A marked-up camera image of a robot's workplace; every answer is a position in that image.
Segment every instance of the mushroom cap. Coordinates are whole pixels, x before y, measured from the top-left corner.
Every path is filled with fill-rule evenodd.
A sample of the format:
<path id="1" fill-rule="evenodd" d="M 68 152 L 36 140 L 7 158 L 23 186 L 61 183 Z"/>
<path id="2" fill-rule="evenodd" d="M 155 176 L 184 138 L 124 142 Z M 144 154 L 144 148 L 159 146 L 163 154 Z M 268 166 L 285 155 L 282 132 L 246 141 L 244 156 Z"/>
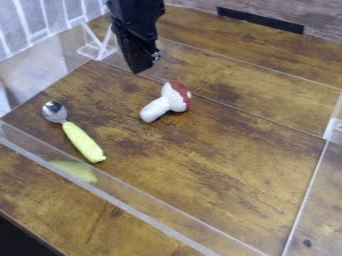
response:
<path id="1" fill-rule="evenodd" d="M 175 112 L 184 112 L 192 104 L 192 95 L 187 87 L 178 81 L 170 81 L 162 89 L 162 96 L 168 99 L 170 109 Z"/>

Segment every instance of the spoon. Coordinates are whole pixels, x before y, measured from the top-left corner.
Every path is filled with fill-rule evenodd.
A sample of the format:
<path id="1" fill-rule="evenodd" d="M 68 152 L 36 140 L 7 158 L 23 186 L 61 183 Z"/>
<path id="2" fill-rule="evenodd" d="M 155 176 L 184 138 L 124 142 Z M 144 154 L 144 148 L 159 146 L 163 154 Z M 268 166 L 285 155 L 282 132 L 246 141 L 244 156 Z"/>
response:
<path id="1" fill-rule="evenodd" d="M 49 101 L 43 106 L 43 116 L 52 123 L 60 123 L 63 130 L 80 153 L 92 163 L 97 163 L 105 160 L 105 156 L 101 148 L 88 136 L 88 134 L 80 129 L 80 127 L 72 122 L 67 121 L 67 109 L 64 106 L 53 101 Z"/>

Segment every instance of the toy mushroom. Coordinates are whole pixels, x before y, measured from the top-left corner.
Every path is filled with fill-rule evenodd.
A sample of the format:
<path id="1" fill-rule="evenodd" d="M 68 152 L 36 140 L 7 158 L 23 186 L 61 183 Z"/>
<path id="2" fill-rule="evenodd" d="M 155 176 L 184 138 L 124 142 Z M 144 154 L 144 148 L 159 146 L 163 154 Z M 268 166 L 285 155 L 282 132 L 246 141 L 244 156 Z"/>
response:
<path id="1" fill-rule="evenodd" d="M 142 110 L 144 122 L 154 122 L 167 111 L 184 112 L 192 102 L 191 92 L 178 81 L 170 81 L 162 88 L 162 97 L 154 100 Z"/>

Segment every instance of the wooden tabletop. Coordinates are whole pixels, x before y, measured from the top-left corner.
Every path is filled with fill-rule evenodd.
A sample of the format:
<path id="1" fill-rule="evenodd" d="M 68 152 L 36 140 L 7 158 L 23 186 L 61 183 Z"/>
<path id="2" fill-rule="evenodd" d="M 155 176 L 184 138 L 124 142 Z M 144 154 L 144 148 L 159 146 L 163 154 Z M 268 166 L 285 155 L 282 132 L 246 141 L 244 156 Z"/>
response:
<path id="1" fill-rule="evenodd" d="M 279 255 L 322 153 L 319 136 L 339 91 L 333 87 L 341 79 L 334 73 L 338 56 L 327 64 L 335 46 L 191 10 L 171 8 L 168 13 L 160 34 L 216 53 L 175 47 L 164 58 L 167 69 L 155 74 L 160 80 L 184 81 L 199 94 L 190 112 L 167 114 L 144 124 L 139 111 L 159 96 L 160 84 L 91 61 L 4 121 L 84 160 L 60 127 L 47 123 L 37 111 L 51 99 L 60 101 L 69 119 L 105 151 L 108 160 L 97 168 L 258 250 Z M 101 26 L 100 21 L 93 24 L 97 32 Z M 267 43 L 258 39 L 262 31 Z M 240 46 L 242 33 L 252 37 L 250 47 Z M 305 47 L 302 52 L 291 49 L 291 43 L 276 44 L 279 37 L 297 44 L 311 40 L 314 49 L 323 47 L 321 55 Z M 255 64 L 267 59 L 278 63 L 274 68 L 317 81 L 317 73 L 307 70 L 321 65 L 331 76 L 319 77 L 318 82 L 330 86 L 222 55 Z M 302 68 L 280 61 L 283 55 Z M 12 151 L 1 148 L 1 152 L 1 210 L 64 253 L 196 254 Z"/>

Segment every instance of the clear acrylic box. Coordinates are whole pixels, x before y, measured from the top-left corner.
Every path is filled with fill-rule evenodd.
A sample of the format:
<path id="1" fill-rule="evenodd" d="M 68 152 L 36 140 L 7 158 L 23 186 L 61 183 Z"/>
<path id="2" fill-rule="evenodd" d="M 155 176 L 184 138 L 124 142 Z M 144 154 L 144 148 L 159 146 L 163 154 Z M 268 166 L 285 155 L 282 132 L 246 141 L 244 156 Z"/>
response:
<path id="1" fill-rule="evenodd" d="M 83 23 L 0 63 L 1 102 L 11 101 L 3 103 L 3 114 L 11 112 L 0 121 L 0 142 L 204 255 L 314 255 L 313 249 L 317 255 L 337 255 L 341 90 L 164 38 L 155 67 L 139 77 L 127 71 L 127 84 L 105 84 L 127 65 L 109 24 L 100 22 L 105 29 Z M 214 65 L 203 59 L 215 59 Z M 76 72 L 93 67 L 97 77 L 80 81 Z M 270 83 L 275 78 L 279 84 Z M 147 103 L 139 95 L 152 99 L 168 80 L 188 84 L 194 110 L 147 125 L 139 120 Z M 231 98 L 222 97 L 224 90 Z M 67 104 L 72 121 L 111 146 L 104 148 L 107 163 L 89 165 L 61 138 L 60 127 L 47 123 L 40 106 L 48 99 Z M 105 144 L 124 136 L 122 144 Z M 306 158 L 319 155 L 314 171 Z M 65 162 L 77 166 L 76 172 Z M 319 244 L 302 251 L 302 242 L 310 245 L 321 229 Z"/>

